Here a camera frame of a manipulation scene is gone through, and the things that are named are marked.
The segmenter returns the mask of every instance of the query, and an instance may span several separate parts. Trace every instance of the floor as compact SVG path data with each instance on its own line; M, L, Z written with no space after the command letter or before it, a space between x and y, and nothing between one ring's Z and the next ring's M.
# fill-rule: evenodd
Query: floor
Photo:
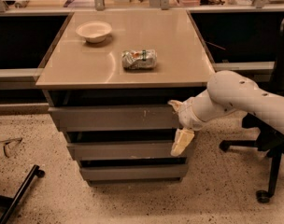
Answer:
M4 155L0 145L0 194L13 196L33 164L36 179L8 223L284 223L284 158L270 203L256 201L266 189L270 161L250 148L219 150L223 139L255 139L242 130L244 112L213 120L193 142L190 169L181 182L103 184L82 180L46 105L0 105L0 140L22 137Z

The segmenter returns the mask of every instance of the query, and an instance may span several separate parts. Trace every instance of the metal can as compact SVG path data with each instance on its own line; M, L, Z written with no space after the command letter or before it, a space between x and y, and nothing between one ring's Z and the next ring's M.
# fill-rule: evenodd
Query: metal can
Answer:
M122 66L128 70L153 69L157 64L154 49L125 50L122 53Z

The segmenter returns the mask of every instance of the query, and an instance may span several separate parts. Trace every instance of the bowl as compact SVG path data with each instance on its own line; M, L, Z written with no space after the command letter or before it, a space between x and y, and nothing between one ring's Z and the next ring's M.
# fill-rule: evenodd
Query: bowl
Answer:
M111 32L111 25L103 21L89 21L81 24L76 30L79 36L84 37L90 43L104 41Z

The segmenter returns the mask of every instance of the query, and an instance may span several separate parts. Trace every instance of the white robotic arm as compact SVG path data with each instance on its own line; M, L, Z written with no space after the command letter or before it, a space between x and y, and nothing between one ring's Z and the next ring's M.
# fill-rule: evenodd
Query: white robotic arm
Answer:
M177 156L210 120L244 110L284 134L284 97L264 91L251 79L232 71L214 74L207 89L183 103L169 101L183 129L177 129L171 154Z

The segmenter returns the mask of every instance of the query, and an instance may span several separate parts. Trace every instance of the gray drawer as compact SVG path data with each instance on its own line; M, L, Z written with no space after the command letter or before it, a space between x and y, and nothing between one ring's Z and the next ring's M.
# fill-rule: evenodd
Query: gray drawer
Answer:
M83 179L87 181L182 178L187 172L188 164L80 169Z
M65 133L179 127L170 105L51 107L49 112L57 129Z
M73 160L123 160L145 158L172 158L170 155L173 143L170 141L146 142L107 142L68 144L67 148ZM191 156L191 147L180 157Z

